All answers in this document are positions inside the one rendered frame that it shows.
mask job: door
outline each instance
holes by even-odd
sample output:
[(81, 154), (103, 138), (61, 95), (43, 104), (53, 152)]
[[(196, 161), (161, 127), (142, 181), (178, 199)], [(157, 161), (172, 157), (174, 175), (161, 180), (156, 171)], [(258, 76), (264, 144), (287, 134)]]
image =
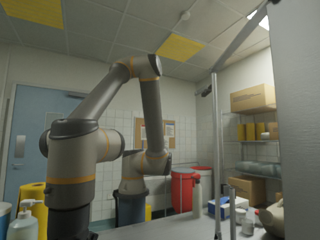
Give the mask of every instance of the door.
[[(68, 91), (17, 86), (4, 188), (4, 201), (12, 203), (12, 219), (15, 218), (19, 187), (46, 181), (47, 159), (39, 150), (39, 138), (46, 125), (51, 125), (48, 121), (62, 115), (66, 118), (82, 100), (68, 96)], [(15, 155), (18, 135), (25, 136), (22, 158)]]

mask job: bulletin board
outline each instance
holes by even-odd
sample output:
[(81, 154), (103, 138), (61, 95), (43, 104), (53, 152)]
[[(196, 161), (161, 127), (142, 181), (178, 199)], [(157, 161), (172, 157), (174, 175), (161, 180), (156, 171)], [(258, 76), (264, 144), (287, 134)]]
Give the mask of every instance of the bulletin board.
[[(175, 121), (163, 120), (163, 135), (166, 135), (166, 123), (174, 127), (174, 137), (169, 138), (169, 148), (175, 148)], [(141, 140), (141, 126), (145, 125), (145, 119), (136, 117), (135, 127), (134, 127), (134, 148), (148, 148), (148, 143), (146, 140)]]

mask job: red barrel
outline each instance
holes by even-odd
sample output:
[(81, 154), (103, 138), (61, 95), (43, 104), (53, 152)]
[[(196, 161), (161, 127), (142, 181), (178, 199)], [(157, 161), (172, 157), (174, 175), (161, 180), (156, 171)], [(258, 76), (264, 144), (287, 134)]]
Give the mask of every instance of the red barrel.
[(182, 190), (182, 212), (192, 211), (192, 176), (195, 170), (188, 167), (175, 167), (171, 170), (171, 203), (176, 213), (181, 213), (180, 191)]

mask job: door frame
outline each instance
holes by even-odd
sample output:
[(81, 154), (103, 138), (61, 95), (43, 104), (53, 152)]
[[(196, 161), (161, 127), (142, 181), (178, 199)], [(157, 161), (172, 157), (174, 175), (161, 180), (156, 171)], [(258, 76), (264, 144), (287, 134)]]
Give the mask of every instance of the door frame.
[(10, 145), (11, 127), (12, 127), (12, 119), (13, 119), (13, 108), (15, 103), (15, 92), (17, 90), (18, 85), (24, 85), (29, 87), (40, 87), (43, 89), (55, 89), (55, 90), (79, 92), (79, 93), (86, 93), (86, 94), (90, 93), (89, 90), (83, 90), (83, 89), (73, 89), (69, 87), (59, 87), (59, 86), (52, 86), (52, 85), (45, 85), (45, 84), (38, 84), (38, 83), (28, 83), (23, 81), (13, 81), (11, 94), (10, 94), (8, 116), (6, 120), (6, 129), (3, 131), (4, 144), (3, 144), (2, 163), (1, 163), (1, 172), (0, 172), (0, 201), (4, 200), (4, 186), (6, 183), (6, 168), (8, 165), (9, 145)]

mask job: white spray bottle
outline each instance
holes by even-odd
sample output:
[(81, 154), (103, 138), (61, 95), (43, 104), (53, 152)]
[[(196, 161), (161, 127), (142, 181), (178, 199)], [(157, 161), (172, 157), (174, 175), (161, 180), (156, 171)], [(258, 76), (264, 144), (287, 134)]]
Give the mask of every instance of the white spray bottle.
[(202, 216), (202, 187), (200, 185), (200, 174), (195, 173), (192, 175), (192, 178), (192, 216), (196, 219)]
[(10, 223), (6, 240), (37, 240), (39, 224), (38, 219), (31, 215), (27, 207), (32, 207), (36, 203), (43, 203), (42, 200), (25, 199), (20, 202), (23, 211), (18, 212), (18, 218)]

